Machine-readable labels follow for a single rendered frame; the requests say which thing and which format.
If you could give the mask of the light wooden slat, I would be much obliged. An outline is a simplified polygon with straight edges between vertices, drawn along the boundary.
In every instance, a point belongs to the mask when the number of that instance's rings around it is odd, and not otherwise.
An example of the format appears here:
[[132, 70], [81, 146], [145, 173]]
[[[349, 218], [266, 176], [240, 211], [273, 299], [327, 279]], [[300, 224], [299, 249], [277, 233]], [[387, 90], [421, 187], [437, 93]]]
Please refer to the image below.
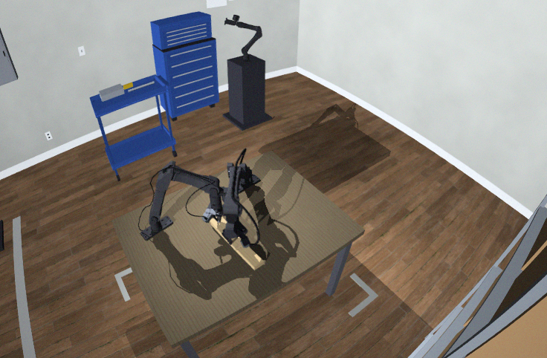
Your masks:
[[[211, 219], [211, 220], [210, 220], [210, 223], [219, 231], [220, 234], [222, 234], [222, 233], [223, 233], [223, 229], [225, 229], [226, 223], [227, 223], [227, 222], [226, 222], [226, 221], [223, 219], [223, 217], [222, 217], [220, 223], [218, 223], [218, 222], [215, 221], [214, 219]], [[240, 238], [240, 237], [238, 237], [238, 238], [231, 238], [231, 240], [233, 241], [232, 244], [231, 244], [231, 246], [232, 246], [235, 250], [237, 250], [237, 249], [239, 249], [239, 248], [242, 247], [242, 244], [241, 244], [241, 242], [240, 242], [240, 241], [241, 241], [241, 238]]]

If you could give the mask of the pale yellow flat bar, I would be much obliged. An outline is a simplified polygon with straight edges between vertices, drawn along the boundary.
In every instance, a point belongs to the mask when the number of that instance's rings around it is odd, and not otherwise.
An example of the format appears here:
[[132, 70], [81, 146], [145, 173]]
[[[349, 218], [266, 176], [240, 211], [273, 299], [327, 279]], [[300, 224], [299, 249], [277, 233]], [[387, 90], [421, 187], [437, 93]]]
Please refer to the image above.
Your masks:
[[[234, 249], [235, 250], [235, 249]], [[236, 251], [236, 250], [235, 250]], [[264, 261], [249, 247], [241, 247], [236, 251], [254, 270], [261, 267]]]

